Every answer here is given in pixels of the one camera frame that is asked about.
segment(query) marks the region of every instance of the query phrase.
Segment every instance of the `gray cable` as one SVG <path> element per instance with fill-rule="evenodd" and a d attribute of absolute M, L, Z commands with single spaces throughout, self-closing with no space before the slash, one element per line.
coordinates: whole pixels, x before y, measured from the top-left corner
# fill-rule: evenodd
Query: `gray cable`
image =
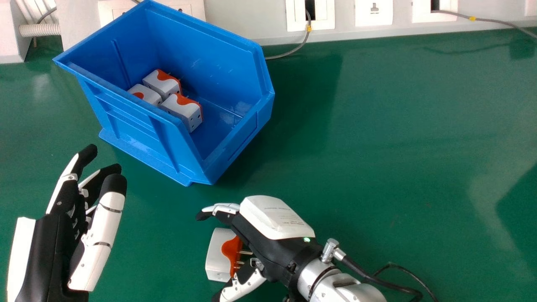
<path fill-rule="evenodd" d="M 515 24 L 513 24 L 511 22 L 506 22 L 506 21 L 501 21 L 501 20 L 496 20 L 496 19 L 476 18 L 474 16 L 466 16 L 466 15 L 463 15 L 461 13 L 452 12 L 452 11 L 434 10 L 434 11 L 431 11 L 431 12 L 446 13 L 448 15 L 454 15 L 454 16 L 457 16 L 457 17 L 462 17 L 462 18 L 468 19 L 470 21 L 483 21 L 483 22 L 492 22 L 492 23 L 499 23 L 499 24 L 507 25 L 507 26 L 510 26 L 510 27 L 513 27 L 513 28 L 516 28 L 516 29 L 520 30 L 521 32 L 525 33 L 526 35 L 529 35 L 530 37 L 532 37 L 534 39 L 537 39 L 537 34 L 534 34 L 531 31 L 529 31 L 529 30 L 527 30 L 527 29 L 525 29 L 523 27 L 520 27 L 518 25 L 515 25 Z"/>
<path fill-rule="evenodd" d="M 41 18 L 37 20 L 36 24 L 43 22 L 43 20 L 45 20 L 46 17 L 48 17 L 51 13 L 55 12 L 56 10 L 57 10 L 57 7 L 49 9 L 46 13 L 43 14 L 43 16 L 41 16 Z"/>
<path fill-rule="evenodd" d="M 302 46 L 304 46 L 304 44 L 306 44 L 306 41 L 308 41 L 309 33 L 311 31 L 311 16 L 310 16 L 308 10 L 306 10 L 306 16 L 308 16 L 308 28 L 306 29 L 306 36 L 304 37 L 304 41 L 302 41 L 302 43 L 300 43 L 298 46 L 296 46 L 295 48 L 291 49 L 290 51 L 288 51 L 286 53 L 282 53 L 282 54 L 279 54 L 279 55 L 266 56 L 265 60 L 274 60 L 274 59 L 279 59 L 279 58 L 284 57 L 284 56 L 288 56 L 290 54 L 295 53 L 300 48 L 302 48 Z"/>

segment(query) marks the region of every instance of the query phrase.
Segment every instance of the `blue plastic bin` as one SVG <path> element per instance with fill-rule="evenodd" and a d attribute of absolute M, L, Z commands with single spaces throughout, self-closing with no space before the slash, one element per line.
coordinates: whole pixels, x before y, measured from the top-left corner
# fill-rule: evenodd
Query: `blue plastic bin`
<path fill-rule="evenodd" d="M 99 136 L 178 183 L 214 184 L 269 120 L 274 90 L 261 47 L 153 1 L 54 58 L 74 74 Z M 160 68 L 202 105 L 191 134 L 127 90 Z"/>

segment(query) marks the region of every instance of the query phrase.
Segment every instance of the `robotic hand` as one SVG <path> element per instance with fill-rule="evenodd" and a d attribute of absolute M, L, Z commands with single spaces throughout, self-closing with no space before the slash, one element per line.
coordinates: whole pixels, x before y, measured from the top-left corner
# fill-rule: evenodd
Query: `robotic hand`
<path fill-rule="evenodd" d="M 95 145 L 75 154 L 56 184 L 45 216 L 17 220 L 8 302 L 88 300 L 114 244 L 127 190 L 119 164 L 78 183 L 82 169 L 96 156 Z"/>
<path fill-rule="evenodd" d="M 233 273 L 213 302 L 235 301 L 265 280 L 283 283 L 289 290 L 287 301 L 386 302 L 378 289 L 332 263 L 333 258 L 347 259 L 337 241 L 329 239 L 323 248 L 313 229 L 278 198 L 250 196 L 240 205 L 215 204 L 196 219 L 212 216 L 229 226 L 255 257 Z"/>

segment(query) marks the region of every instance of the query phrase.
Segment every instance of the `white corrugated hose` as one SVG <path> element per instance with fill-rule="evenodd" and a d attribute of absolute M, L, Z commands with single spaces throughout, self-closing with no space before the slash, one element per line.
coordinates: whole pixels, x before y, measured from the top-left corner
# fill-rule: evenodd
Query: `white corrugated hose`
<path fill-rule="evenodd" d="M 44 37 L 46 35 L 61 35 L 58 23 L 25 24 L 19 26 L 23 37 Z"/>

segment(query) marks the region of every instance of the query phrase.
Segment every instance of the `table surface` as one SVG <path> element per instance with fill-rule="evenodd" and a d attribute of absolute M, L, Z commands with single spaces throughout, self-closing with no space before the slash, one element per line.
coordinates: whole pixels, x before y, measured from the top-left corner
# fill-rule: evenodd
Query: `table surface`
<path fill-rule="evenodd" d="M 16 218 L 40 218 L 69 159 L 95 143 L 85 174 L 119 162 L 129 185 L 91 301 L 209 301 L 220 225 L 194 216 L 248 195 L 283 199 L 370 272 L 407 267 L 441 301 L 537 300 L 537 60 L 522 33 L 314 43 L 270 61 L 271 120 L 216 185 L 188 188 L 98 138 L 75 78 L 51 61 L 60 51 L 41 38 L 26 63 L 0 66 L 2 286 Z M 242 301 L 285 292 L 264 284 Z"/>

